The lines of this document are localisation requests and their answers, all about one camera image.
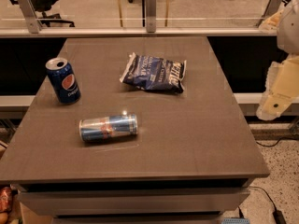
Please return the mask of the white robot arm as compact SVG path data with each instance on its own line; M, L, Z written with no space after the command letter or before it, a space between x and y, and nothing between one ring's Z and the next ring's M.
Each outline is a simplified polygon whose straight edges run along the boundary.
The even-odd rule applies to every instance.
M299 96L299 0L291 0L285 8L261 25L261 30L277 31L278 48L288 57L268 68L265 91L256 111L261 120L273 120Z

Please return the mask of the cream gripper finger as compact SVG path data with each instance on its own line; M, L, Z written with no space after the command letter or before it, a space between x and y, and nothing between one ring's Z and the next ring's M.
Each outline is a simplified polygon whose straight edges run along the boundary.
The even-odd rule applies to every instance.
M282 63L271 63L256 116L261 120L279 118L298 96L299 56L289 55Z

